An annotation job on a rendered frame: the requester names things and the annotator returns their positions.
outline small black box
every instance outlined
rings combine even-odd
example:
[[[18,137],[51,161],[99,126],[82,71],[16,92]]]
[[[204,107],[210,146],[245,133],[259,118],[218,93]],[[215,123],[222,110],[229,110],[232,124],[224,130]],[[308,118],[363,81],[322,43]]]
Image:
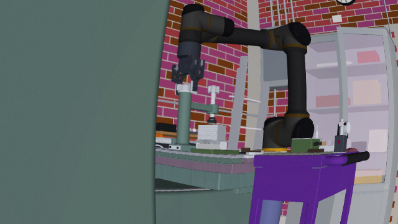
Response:
[[[177,132],[177,125],[175,124],[166,124],[166,123],[156,123],[156,131],[168,131],[168,132]]]
[[[334,152],[347,152],[347,136],[341,135],[335,137]]]

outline cabinet shelf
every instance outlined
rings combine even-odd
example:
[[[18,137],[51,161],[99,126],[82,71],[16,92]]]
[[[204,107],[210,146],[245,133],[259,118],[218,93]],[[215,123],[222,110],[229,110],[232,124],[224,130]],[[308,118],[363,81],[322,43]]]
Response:
[[[348,106],[349,113],[355,112],[372,112],[372,111],[388,111],[388,105],[373,104],[373,105],[353,105]],[[308,112],[316,114],[338,114],[340,111],[339,106],[329,106],[324,108],[308,109]]]
[[[319,79],[338,78],[337,66],[307,69],[307,73]],[[347,65],[347,77],[386,74],[385,62],[373,62],[364,64]]]

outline green box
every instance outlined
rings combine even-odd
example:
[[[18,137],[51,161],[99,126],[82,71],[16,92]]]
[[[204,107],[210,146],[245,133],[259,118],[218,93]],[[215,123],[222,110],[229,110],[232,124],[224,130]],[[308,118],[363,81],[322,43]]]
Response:
[[[320,139],[292,139],[290,152],[308,152],[309,149],[319,149],[319,145],[313,145],[315,142],[320,142]]]
[[[222,154],[222,155],[237,155],[239,150],[223,150],[223,149],[191,149],[194,153],[204,153],[204,154]]]

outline black handle grip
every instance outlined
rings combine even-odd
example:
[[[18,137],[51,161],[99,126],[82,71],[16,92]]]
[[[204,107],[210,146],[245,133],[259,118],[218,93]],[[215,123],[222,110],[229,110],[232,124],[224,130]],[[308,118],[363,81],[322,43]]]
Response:
[[[347,162],[346,164],[343,164],[342,166],[350,165],[356,162],[361,162],[368,160],[370,157],[369,152],[354,152],[354,153],[349,153],[349,154],[343,154],[341,156],[346,156],[347,157]]]

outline cart handle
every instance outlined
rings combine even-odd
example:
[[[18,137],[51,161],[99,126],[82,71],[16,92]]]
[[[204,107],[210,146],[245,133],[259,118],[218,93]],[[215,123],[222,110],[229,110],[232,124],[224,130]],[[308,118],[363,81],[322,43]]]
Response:
[[[369,152],[352,152],[340,156],[326,156],[325,166],[347,166],[356,162],[368,160]]]

